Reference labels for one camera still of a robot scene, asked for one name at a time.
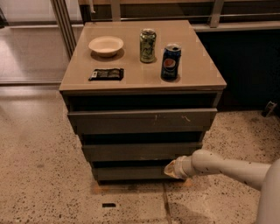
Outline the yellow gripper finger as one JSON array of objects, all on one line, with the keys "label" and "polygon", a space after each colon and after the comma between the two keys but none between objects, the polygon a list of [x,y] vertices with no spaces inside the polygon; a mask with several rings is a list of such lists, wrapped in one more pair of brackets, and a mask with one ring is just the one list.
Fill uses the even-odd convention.
[{"label": "yellow gripper finger", "polygon": [[172,160],[165,168],[164,168],[164,174],[177,179],[178,176],[178,172],[177,172],[177,165],[176,165],[176,161]]}]

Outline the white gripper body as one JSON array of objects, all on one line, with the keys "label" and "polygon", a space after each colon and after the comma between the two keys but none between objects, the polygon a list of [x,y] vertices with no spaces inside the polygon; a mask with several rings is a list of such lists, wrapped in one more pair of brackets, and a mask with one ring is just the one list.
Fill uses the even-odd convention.
[{"label": "white gripper body", "polygon": [[194,176],[195,170],[192,165],[192,157],[178,157],[175,160],[174,173],[178,179],[187,179]]}]

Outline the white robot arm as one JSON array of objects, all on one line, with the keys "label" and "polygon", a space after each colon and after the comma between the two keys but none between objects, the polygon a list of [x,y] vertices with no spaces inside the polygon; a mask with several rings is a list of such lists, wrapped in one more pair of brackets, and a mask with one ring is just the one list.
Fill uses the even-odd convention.
[{"label": "white robot arm", "polygon": [[261,193],[255,224],[280,224],[280,159],[273,164],[226,159],[209,150],[172,160],[164,174],[174,179],[223,174]]}]

